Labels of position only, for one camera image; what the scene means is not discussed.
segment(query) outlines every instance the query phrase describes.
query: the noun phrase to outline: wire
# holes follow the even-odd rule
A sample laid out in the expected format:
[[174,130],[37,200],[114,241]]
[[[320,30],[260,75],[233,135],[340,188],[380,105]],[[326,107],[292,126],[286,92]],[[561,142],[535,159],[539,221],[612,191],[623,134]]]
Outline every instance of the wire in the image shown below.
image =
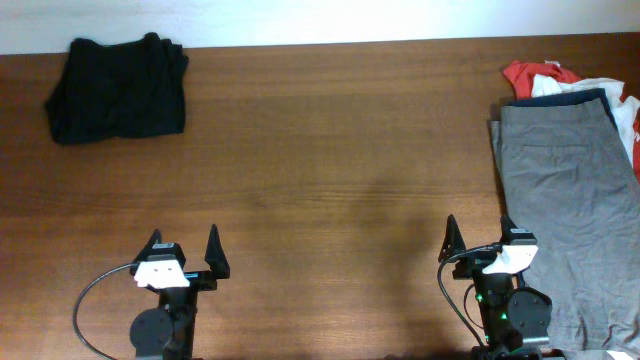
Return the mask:
[[471,321],[471,323],[473,323],[473,325],[479,327],[480,329],[484,330],[484,328],[480,325],[478,325],[477,322],[473,321],[473,319],[471,318],[471,315],[469,315],[469,311],[467,310],[467,297],[469,297],[469,292],[471,291],[471,289],[473,289],[475,287],[474,284],[469,285],[469,287],[467,288],[467,291],[464,292],[464,300],[463,300],[463,307],[464,307],[464,313],[467,314],[467,318],[469,318],[469,321]]
[[524,276],[522,275],[524,271],[520,271],[516,274],[516,279],[518,280],[518,288],[522,288],[527,286],[527,282],[524,281]]
[[455,313],[458,315],[460,320],[462,320],[462,322],[465,324],[467,329],[469,329],[469,331],[471,331],[471,334],[473,334],[473,337],[476,338],[476,341],[478,342],[478,345],[480,345],[480,351],[482,352],[483,357],[486,355],[484,343],[480,339],[480,335],[478,335],[476,330],[471,326],[471,324],[469,324],[469,322],[464,317],[464,315],[462,315],[460,310],[458,310],[458,307],[456,306],[456,304],[454,304],[453,300],[451,300],[451,297],[447,293],[447,290],[444,288],[444,284],[442,283],[442,269],[444,269],[445,265],[457,261],[462,256],[466,256],[466,255],[469,255],[469,254],[472,254],[472,253],[475,253],[475,252],[481,252],[481,251],[496,251],[496,247],[497,246],[499,246],[499,245],[492,244],[492,245],[479,246],[479,247],[476,247],[476,248],[473,248],[473,249],[469,249],[469,250],[467,250],[465,252],[453,255],[452,257],[450,257],[450,258],[448,258],[446,260],[443,260],[440,263],[440,266],[438,267],[438,285],[440,286],[440,291],[442,291],[442,295],[444,295],[444,298],[447,300],[447,302],[449,303],[449,305],[451,306],[453,311],[455,311]]
[[76,304],[73,307],[73,316],[71,317],[71,322],[73,323],[73,331],[76,332],[76,335],[78,335],[78,338],[80,339],[82,344],[84,344],[84,346],[86,346],[87,348],[89,348],[89,350],[93,351],[98,356],[100,356],[100,357],[102,357],[104,359],[116,360],[116,358],[111,357],[111,356],[103,353],[102,351],[96,349],[93,345],[91,345],[91,343],[89,341],[87,341],[87,339],[84,338],[84,336],[82,336],[82,332],[80,332],[80,328],[78,327],[78,309],[80,309],[80,303],[82,302],[82,299],[84,298],[84,296],[87,295],[89,290],[91,290],[91,288],[94,287],[97,283],[99,283],[102,279],[106,278],[109,275],[117,273],[120,270],[128,269],[128,268],[134,267],[136,265],[138,265],[138,264],[137,263],[124,264],[124,265],[118,266],[117,268],[109,270],[106,273],[98,276],[98,278],[93,280],[91,282],[91,284],[89,284],[86,288],[84,288],[84,290],[82,290],[82,292],[80,293],[80,296],[78,296],[78,299],[76,300]]

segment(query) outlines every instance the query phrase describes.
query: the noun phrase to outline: gray pants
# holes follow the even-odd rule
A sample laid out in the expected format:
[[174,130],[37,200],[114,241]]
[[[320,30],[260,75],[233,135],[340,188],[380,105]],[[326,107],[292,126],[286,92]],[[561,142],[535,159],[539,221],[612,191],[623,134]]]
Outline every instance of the gray pants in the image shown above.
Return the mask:
[[600,100],[502,109],[491,124],[510,217],[539,251],[551,346],[640,357],[640,186]]

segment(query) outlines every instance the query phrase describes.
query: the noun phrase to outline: black mount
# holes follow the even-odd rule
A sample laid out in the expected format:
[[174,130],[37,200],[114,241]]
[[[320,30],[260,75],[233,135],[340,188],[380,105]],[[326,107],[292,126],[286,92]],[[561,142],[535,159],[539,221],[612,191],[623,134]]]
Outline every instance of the black mount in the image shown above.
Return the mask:
[[[175,259],[184,268],[186,258],[180,245],[160,244],[162,235],[156,229],[134,263]],[[209,264],[209,270],[184,273],[189,280],[188,287],[155,289],[147,286],[160,299],[157,308],[145,310],[131,324],[129,336],[136,348],[137,360],[191,359],[198,292],[216,290],[217,281],[228,279],[231,275],[216,225],[211,226],[204,261]],[[135,275],[136,271],[137,267],[131,268],[131,275]]]
[[[509,217],[503,216],[500,224],[500,244],[537,244],[530,231],[518,228]],[[465,251],[460,228],[453,215],[449,215],[438,262]],[[482,354],[476,347],[472,358],[486,359],[488,355],[490,359],[542,359],[538,347],[548,343],[551,299],[524,285],[515,289],[511,274],[484,274],[482,269],[493,263],[497,255],[490,251],[462,255],[452,272],[455,280],[473,280],[480,307],[488,354]]]

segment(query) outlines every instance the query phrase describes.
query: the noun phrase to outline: wood grain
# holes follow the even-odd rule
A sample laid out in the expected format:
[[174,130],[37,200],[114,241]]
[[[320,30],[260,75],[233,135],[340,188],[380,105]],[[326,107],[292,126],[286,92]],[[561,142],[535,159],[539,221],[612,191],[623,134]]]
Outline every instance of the wood grain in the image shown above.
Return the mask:
[[[196,355],[466,351],[473,337],[438,290],[436,258],[450,213],[469,245],[499,236],[487,121],[512,97],[500,69],[555,59],[638,95],[638,40],[189,50],[183,135],[68,147],[50,140],[42,106],[64,55],[0,57],[0,358],[95,358],[71,327],[82,288],[155,228],[188,270],[204,268],[211,223],[232,275],[200,296]],[[467,284],[447,280],[460,303]],[[155,303],[119,274],[88,295],[80,326],[133,358],[130,322]]]

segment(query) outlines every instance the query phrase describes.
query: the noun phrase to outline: black folded clothing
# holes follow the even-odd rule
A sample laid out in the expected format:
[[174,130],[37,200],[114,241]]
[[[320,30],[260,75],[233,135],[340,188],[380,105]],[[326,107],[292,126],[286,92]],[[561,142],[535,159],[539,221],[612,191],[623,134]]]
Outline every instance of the black folded clothing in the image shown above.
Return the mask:
[[78,144],[182,133],[188,61],[181,45],[156,33],[113,46],[74,40],[45,104],[53,140]]

